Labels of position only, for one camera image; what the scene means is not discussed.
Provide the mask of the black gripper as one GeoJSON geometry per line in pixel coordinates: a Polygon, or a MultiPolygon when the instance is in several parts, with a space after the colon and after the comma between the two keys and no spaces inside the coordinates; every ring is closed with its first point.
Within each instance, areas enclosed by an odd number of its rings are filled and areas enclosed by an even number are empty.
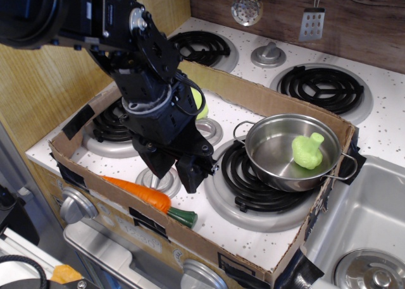
{"type": "Polygon", "coordinates": [[[162,179],[175,165],[188,194],[194,194],[212,175],[216,161],[213,146],[196,128],[198,109],[188,78],[163,82],[155,78],[121,78],[119,90],[127,115],[125,126],[147,167],[162,179]]]}

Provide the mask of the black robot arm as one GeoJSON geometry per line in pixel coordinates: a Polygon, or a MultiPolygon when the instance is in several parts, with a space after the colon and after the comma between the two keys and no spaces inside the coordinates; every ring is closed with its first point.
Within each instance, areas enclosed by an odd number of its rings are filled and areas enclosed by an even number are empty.
{"type": "Polygon", "coordinates": [[[138,0],[1,0],[1,44],[86,50],[118,86],[123,125],[159,178],[176,167],[190,194],[217,169],[196,128],[198,86],[179,70],[178,47],[138,0]]]}

